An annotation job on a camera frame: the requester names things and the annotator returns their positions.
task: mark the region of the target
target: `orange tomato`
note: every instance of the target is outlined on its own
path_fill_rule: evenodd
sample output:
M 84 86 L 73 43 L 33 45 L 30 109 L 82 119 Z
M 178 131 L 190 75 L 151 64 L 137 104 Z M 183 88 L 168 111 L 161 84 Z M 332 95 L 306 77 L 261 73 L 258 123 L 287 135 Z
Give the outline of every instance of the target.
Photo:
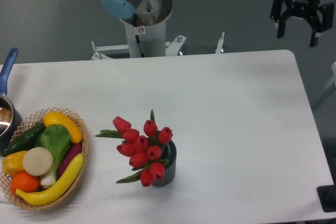
M 38 191 L 40 180 L 38 177 L 32 176 L 27 172 L 21 172 L 12 178 L 10 186 L 10 190 L 14 195 L 16 195 L 16 189 L 20 189 L 26 193 L 33 193 Z

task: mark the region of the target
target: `cooking pot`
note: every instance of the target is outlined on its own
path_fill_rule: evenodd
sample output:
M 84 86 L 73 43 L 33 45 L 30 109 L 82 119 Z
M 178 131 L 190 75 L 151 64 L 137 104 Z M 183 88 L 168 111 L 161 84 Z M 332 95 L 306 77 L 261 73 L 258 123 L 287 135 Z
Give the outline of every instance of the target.
M 11 140 L 17 127 L 21 125 L 22 117 L 7 98 L 7 81 L 19 51 L 12 48 L 0 72 L 0 152 Z

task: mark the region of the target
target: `tulip leaf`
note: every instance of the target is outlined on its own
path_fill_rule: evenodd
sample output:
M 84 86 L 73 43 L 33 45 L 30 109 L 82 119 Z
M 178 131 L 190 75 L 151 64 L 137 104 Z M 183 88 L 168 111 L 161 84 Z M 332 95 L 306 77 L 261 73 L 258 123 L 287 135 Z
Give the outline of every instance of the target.
M 146 165 L 145 165 L 145 169 L 148 169 L 151 166 L 152 162 L 147 161 Z
M 154 137 L 148 137 L 147 139 L 148 139 L 148 145 L 149 146 L 152 146 L 152 145 L 155 145 L 155 142 L 154 142 L 154 139 L 153 139 Z
M 115 130 L 101 130 L 100 134 L 97 134 L 95 136 L 96 137 L 122 138 L 121 134 Z
M 155 122 L 155 116 L 154 116 L 154 111 L 151 110 L 151 120 L 153 120 Z
M 158 142 L 157 138 L 155 136 L 152 136 L 152 141 L 153 141 L 153 145 L 158 145 L 160 146 L 161 144 Z
M 138 167 L 138 168 L 135 168 L 135 167 L 133 167 L 132 168 L 132 170 L 134 171 L 134 170 L 141 170 L 141 169 L 144 169 L 145 167 L 143 166 L 143 167 Z
M 166 166 L 169 163 L 168 159 L 160 159 L 160 163 L 163 164 L 163 166 Z
M 161 152 L 164 153 L 164 148 L 166 147 L 166 144 L 162 145 Z
M 140 180 L 140 173 L 142 170 L 138 171 L 137 173 L 134 173 L 131 176 L 128 176 L 126 178 L 122 178 L 116 182 L 116 184 L 123 184 L 123 183 L 131 183 L 131 182 L 136 182 Z

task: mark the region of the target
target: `ribbed vase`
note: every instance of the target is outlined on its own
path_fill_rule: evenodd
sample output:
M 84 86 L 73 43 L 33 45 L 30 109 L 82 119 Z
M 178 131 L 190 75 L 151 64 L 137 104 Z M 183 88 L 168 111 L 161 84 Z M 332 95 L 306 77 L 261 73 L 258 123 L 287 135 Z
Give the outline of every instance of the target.
M 162 180 L 155 179 L 153 186 L 163 187 L 168 185 L 175 177 L 177 150 L 173 141 L 169 141 L 164 148 L 161 159 L 168 159 L 168 165 L 164 168 L 164 175 Z

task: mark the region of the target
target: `metal bracket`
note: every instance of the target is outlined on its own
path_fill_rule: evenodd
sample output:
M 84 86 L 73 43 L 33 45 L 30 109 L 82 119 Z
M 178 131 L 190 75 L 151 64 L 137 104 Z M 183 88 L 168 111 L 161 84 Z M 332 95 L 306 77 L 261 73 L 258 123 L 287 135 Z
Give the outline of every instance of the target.
M 186 37 L 178 35 L 173 42 L 166 42 L 166 56 L 183 55 L 181 52 L 181 48 L 186 40 L 187 40 Z M 94 52 L 93 56 L 91 57 L 92 60 L 113 59 L 111 57 L 104 55 L 103 52 L 109 55 L 129 53 L 128 45 L 96 47 L 93 41 L 91 41 L 91 43 Z
M 218 41 L 217 48 L 216 48 L 216 51 L 215 51 L 216 54 L 222 54 L 222 53 L 225 52 L 225 49 L 223 47 L 224 36 L 225 36 L 225 32 L 222 32 L 222 36 L 221 36 L 221 38 Z

